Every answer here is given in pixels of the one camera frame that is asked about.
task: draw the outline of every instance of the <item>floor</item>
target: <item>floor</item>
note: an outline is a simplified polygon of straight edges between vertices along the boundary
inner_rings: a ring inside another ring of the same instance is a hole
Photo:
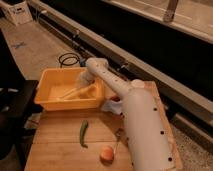
[[[15,61],[27,79],[39,79],[44,69],[59,67],[58,57],[61,54],[73,52],[69,46],[34,21],[15,27],[7,20],[0,19],[0,28],[7,37]],[[34,116],[33,119],[38,121],[39,117]],[[36,125],[28,123],[26,127],[36,127]],[[175,117],[171,121],[171,127],[182,158],[183,170],[213,170],[212,139],[209,139],[210,143],[201,142],[201,138],[197,137],[193,130],[184,126],[180,117]],[[25,140],[26,152],[30,149],[32,138]],[[0,160],[0,168],[2,171],[21,170],[14,149],[5,159]]]

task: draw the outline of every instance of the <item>black cable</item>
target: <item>black cable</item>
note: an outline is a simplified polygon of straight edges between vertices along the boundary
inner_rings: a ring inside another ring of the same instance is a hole
[[[65,63],[69,59],[75,59],[75,61],[72,63]],[[58,61],[60,63],[60,68],[62,68],[63,66],[72,66],[77,63],[80,63],[80,57],[76,53],[69,52],[59,56]]]

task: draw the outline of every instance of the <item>wooden table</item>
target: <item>wooden table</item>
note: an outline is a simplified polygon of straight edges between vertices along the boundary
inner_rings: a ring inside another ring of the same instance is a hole
[[[156,100],[176,169],[180,170],[182,163],[155,83],[146,82],[146,89]],[[89,122],[85,135],[88,149],[82,148],[79,143],[79,131],[85,119]],[[25,171],[132,171],[125,133],[118,144],[113,164],[105,166],[99,160],[102,146],[116,145],[115,131],[118,128],[123,128],[123,118],[99,109],[44,112]]]

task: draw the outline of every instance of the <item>green chili pepper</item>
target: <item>green chili pepper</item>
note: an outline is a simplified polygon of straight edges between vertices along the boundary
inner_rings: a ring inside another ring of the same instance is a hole
[[[88,148],[88,146],[84,143],[84,135],[86,133],[88,125],[89,125],[88,121],[84,120],[81,124],[81,129],[80,129],[80,144],[84,148]]]

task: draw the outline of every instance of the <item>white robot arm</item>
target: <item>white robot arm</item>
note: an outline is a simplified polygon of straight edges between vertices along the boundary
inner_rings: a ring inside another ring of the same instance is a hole
[[[174,168],[167,136],[151,93],[132,86],[108,71],[103,58],[89,58],[81,78],[88,84],[98,76],[122,99],[124,126],[135,171],[163,171]]]

